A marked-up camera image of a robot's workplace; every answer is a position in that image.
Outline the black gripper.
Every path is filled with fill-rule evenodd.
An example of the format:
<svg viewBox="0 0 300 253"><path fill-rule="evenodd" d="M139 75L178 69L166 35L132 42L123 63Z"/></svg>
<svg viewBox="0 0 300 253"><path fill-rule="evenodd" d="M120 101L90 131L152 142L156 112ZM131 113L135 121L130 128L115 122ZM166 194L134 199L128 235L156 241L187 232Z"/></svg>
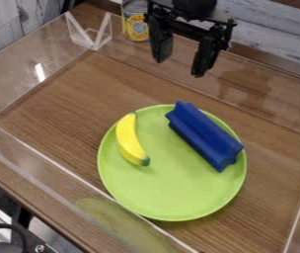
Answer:
<svg viewBox="0 0 300 253"><path fill-rule="evenodd" d="M214 67L221 50L231 44L237 19L218 10L218 0L148 0L152 58L163 63L172 55L174 34L200 42L191 75L203 77Z"/></svg>

